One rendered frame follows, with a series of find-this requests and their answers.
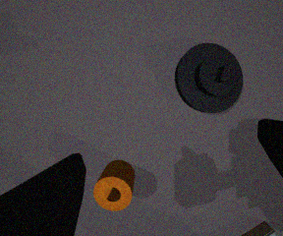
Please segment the orange knob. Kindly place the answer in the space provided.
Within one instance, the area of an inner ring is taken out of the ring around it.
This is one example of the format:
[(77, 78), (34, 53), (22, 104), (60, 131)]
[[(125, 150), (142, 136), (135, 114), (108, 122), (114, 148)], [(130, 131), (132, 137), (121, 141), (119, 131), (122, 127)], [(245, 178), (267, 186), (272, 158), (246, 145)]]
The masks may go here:
[(134, 182), (135, 170), (129, 162), (107, 162), (105, 170), (93, 188), (94, 199), (103, 208), (121, 211), (129, 205), (133, 197)]

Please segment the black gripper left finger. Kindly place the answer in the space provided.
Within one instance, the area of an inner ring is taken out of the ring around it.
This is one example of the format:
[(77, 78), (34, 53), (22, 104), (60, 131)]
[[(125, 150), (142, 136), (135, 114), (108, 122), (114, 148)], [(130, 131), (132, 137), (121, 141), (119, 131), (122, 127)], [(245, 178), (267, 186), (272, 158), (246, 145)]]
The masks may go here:
[(85, 184), (79, 153), (0, 196), (0, 236), (74, 236)]

